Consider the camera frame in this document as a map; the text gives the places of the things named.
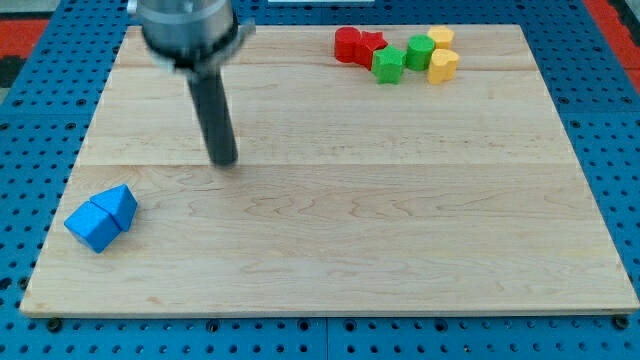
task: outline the red surface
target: red surface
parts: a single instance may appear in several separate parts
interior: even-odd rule
[[[618,20],[618,12],[607,0],[584,0],[600,31],[626,70],[636,91],[640,92],[640,48],[631,39],[631,33]]]
[[[371,61],[373,59],[373,52],[376,50],[384,49],[387,46],[387,41],[382,37],[381,32],[370,33],[367,31],[362,32],[362,38],[355,50],[355,62],[371,70]]]
[[[340,62],[353,62],[355,57],[356,44],[360,42],[360,30],[345,26],[336,30],[336,42],[334,47],[334,55]]]
[[[0,20],[0,57],[28,58],[49,20]]]

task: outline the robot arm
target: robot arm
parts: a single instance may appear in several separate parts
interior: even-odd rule
[[[209,158],[232,165],[238,158],[220,66],[253,32],[238,26],[230,0],[130,0],[149,51],[171,70],[185,73]]]

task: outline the wood grain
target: wood grain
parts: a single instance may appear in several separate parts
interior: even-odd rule
[[[398,46],[426,26],[368,27]],[[639,307],[517,26],[456,26],[456,79],[380,86],[334,27],[262,27],[224,69],[240,161],[129,30],[21,309],[49,317],[610,314]],[[103,254],[64,219],[139,200]]]

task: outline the green cylinder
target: green cylinder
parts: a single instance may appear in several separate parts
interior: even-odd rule
[[[427,35],[413,35],[407,48],[407,67],[413,71],[424,71],[435,48],[436,42]]]

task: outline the green block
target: green block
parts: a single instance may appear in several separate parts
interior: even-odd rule
[[[378,84],[400,82],[406,60],[406,53],[391,45],[373,52],[371,72],[378,78]]]
[[[435,48],[436,42],[427,35],[413,35],[407,48],[407,67],[413,71],[424,71],[429,67]]]

